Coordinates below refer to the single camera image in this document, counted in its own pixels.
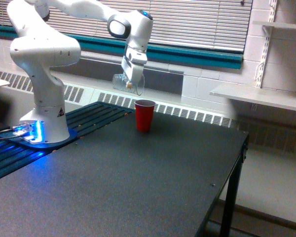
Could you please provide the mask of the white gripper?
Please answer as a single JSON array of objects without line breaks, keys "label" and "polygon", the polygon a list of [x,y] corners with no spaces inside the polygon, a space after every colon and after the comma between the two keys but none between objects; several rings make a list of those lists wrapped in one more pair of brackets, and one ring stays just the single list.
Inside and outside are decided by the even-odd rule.
[{"label": "white gripper", "polygon": [[146,50],[139,50],[126,46],[122,58],[121,66],[130,82],[126,83],[128,89],[132,89],[133,85],[138,85],[142,79],[144,65],[148,58]]}]

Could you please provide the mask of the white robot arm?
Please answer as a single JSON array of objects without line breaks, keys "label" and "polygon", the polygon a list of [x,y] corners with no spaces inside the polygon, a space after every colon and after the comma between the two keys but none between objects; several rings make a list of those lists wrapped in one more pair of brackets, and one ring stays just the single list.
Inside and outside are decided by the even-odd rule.
[{"label": "white robot arm", "polygon": [[153,27],[153,18],[146,11],[120,12],[97,0],[11,1],[7,14],[17,38],[10,45],[10,56],[33,85],[34,108],[20,120],[34,125],[32,133],[25,137],[32,144],[52,144],[69,138],[64,84],[50,69],[73,65],[81,57],[76,39],[47,24],[50,7],[76,18],[104,21],[111,36],[126,41],[123,73],[114,75],[112,82],[115,89],[136,94],[141,94],[145,85],[143,70]]}]

